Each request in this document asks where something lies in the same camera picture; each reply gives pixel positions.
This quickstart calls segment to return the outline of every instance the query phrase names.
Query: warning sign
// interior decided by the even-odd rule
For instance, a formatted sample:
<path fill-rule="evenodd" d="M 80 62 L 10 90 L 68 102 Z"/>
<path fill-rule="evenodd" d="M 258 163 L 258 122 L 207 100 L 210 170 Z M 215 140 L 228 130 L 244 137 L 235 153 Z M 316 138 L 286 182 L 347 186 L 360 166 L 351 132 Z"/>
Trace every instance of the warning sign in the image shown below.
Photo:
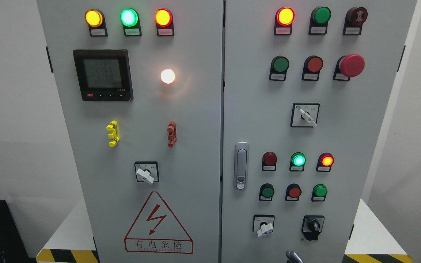
<path fill-rule="evenodd" d="M 128 252 L 192 254 L 194 243 L 159 193 L 153 191 L 124 237 Z"/>

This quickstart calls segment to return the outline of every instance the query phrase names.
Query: electrical control cabinet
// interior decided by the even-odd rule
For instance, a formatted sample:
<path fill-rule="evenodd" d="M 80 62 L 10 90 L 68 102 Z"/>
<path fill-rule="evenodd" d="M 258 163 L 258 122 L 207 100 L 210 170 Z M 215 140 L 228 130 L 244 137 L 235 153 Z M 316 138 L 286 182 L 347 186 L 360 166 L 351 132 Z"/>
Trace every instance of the electrical control cabinet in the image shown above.
<path fill-rule="evenodd" d="M 100 260 L 217 262 L 223 2 L 37 3 Z"/>
<path fill-rule="evenodd" d="M 342 261 L 415 5 L 227 0 L 222 263 Z"/>

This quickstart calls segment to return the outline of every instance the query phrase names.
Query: yellow and black hazard stripe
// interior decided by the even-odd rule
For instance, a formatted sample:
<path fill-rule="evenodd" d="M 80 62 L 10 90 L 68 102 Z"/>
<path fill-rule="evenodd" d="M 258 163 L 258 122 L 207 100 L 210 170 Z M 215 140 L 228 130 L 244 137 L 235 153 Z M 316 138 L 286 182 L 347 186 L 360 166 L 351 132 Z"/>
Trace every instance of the yellow and black hazard stripe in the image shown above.
<path fill-rule="evenodd" d="M 100 263 L 96 250 L 42 249 L 38 262 Z"/>
<path fill-rule="evenodd" d="M 408 255 L 345 254 L 342 263 L 413 263 Z"/>
<path fill-rule="evenodd" d="M 42 249 L 39 262 L 100 263 L 96 250 Z M 408 255 L 346 254 L 342 263 L 413 263 Z"/>

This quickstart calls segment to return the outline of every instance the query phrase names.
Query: white indicator light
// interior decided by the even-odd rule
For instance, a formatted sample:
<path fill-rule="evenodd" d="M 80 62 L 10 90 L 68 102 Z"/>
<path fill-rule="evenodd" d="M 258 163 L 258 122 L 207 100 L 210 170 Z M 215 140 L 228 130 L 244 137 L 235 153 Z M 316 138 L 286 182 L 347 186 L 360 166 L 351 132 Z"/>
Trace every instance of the white indicator light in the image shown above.
<path fill-rule="evenodd" d="M 173 70 L 167 68 L 160 73 L 160 79 L 163 83 L 170 84 L 175 81 L 175 72 Z"/>

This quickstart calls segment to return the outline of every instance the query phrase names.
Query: digital power meter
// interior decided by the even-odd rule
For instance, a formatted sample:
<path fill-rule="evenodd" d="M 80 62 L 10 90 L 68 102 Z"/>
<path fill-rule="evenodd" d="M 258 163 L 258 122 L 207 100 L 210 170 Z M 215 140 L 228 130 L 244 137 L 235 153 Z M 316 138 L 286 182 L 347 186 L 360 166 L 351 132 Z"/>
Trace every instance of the digital power meter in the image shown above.
<path fill-rule="evenodd" d="M 127 102 L 134 98 L 127 50 L 76 49 L 72 53 L 82 100 Z"/>

